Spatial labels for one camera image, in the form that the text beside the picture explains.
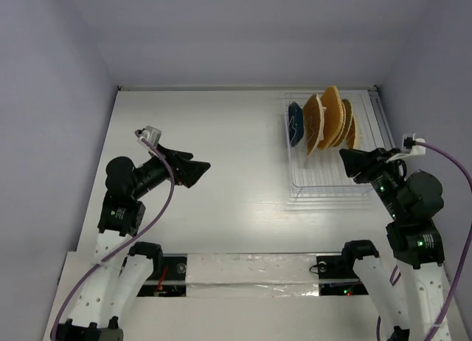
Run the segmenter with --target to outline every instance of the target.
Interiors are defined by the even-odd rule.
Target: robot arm
[[[192,161],[191,153],[162,147],[158,144],[161,132],[155,128],[146,127],[136,134],[139,142],[146,139],[164,156],[176,185],[192,187],[210,167],[207,162]],[[92,261],[100,267],[84,282],[67,321],[58,324],[54,341],[123,341],[119,323],[144,281],[162,270],[163,255],[158,244],[136,242],[129,256],[122,250],[108,260],[105,257],[136,236],[145,213],[139,199],[169,179],[169,170],[151,154],[138,168],[127,157],[115,158],[108,163],[106,173],[108,190]]]
[[[406,165],[399,159],[405,155],[398,149],[378,148],[371,152],[341,149],[340,154],[347,176],[358,184],[372,184],[393,219],[386,227],[387,238],[405,282],[409,320],[399,317],[406,313],[392,299],[385,272],[380,272],[375,256],[356,259],[353,270],[386,322],[384,327],[392,335],[391,340],[424,340],[443,305],[443,243],[431,219],[444,206],[442,185],[424,171],[405,179]],[[450,339],[445,321],[433,340]]]

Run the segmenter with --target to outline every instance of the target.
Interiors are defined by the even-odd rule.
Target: wire dish rack
[[[291,178],[291,196],[294,198],[359,197],[372,189],[371,185],[357,185],[346,176],[339,149],[347,148],[345,142],[336,148],[315,151],[307,156],[305,136],[292,147],[288,135],[288,106],[292,102],[303,108],[313,92],[286,92],[283,95],[285,111],[285,135]],[[363,151],[383,147],[380,130],[367,92],[339,91],[341,99],[348,99],[353,107]]]

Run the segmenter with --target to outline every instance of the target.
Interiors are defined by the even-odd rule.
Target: gray wall
[[[428,0],[75,0],[119,85],[380,82]]]
[[[472,0],[431,0],[426,17],[382,83],[392,133],[421,132],[472,171]],[[472,196],[462,174],[430,152],[411,162],[442,182],[445,208],[435,222],[452,277],[472,218]],[[459,282],[457,302],[472,335],[472,256]]]
[[[72,0],[0,0],[0,330],[39,340],[116,88]]]

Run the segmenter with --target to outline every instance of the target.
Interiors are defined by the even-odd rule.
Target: black clamp
[[[344,245],[341,252],[343,262],[353,269],[355,260],[362,260],[367,256],[379,257],[378,251],[370,240],[354,240]]]
[[[142,255],[153,261],[153,274],[160,273],[164,267],[164,255],[161,245],[138,241],[129,250],[130,256]]]
[[[138,233],[142,218],[145,215],[146,206],[133,199],[115,199],[108,193],[103,199],[102,212],[98,222],[99,233],[105,230],[119,232],[119,236],[135,236]]]
[[[403,330],[400,326],[394,326],[393,334],[387,341],[408,341],[410,330]]]
[[[72,319],[58,325],[56,340],[53,341],[121,341],[123,330],[118,328],[118,318],[110,319],[107,328],[97,328],[96,323],[90,323],[88,328],[72,325]]]

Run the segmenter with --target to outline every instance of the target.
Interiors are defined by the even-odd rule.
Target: white table surface
[[[368,99],[366,91],[341,96],[353,92]],[[105,167],[116,156],[129,156],[136,165],[148,160],[133,134],[146,125],[162,130],[164,147],[190,151],[212,164],[195,187],[176,188],[169,210],[145,236],[164,253],[338,252],[346,241],[370,239],[384,266],[393,267],[385,231],[390,218],[375,195],[313,205],[290,199],[282,95],[278,90],[118,93],[77,252],[66,259],[44,340],[64,297],[89,267]],[[373,131],[381,140],[375,125]],[[143,224],[161,209],[168,189],[164,183],[143,198]],[[374,340],[376,317],[367,296],[146,297],[137,299],[122,327],[126,340],[140,341]],[[455,304],[448,320],[453,340],[466,340]]]
[[[366,91],[341,92],[341,96]],[[194,153],[212,167],[191,189],[177,187],[161,221],[145,236],[165,253],[335,252],[367,238],[391,255],[390,218],[378,198],[316,206],[289,195],[282,91],[119,92],[77,251],[93,251],[105,195],[105,167],[116,156],[149,159],[134,131],[162,130],[160,143]],[[376,124],[377,140],[380,132]],[[147,194],[143,224],[161,209],[168,182]]]

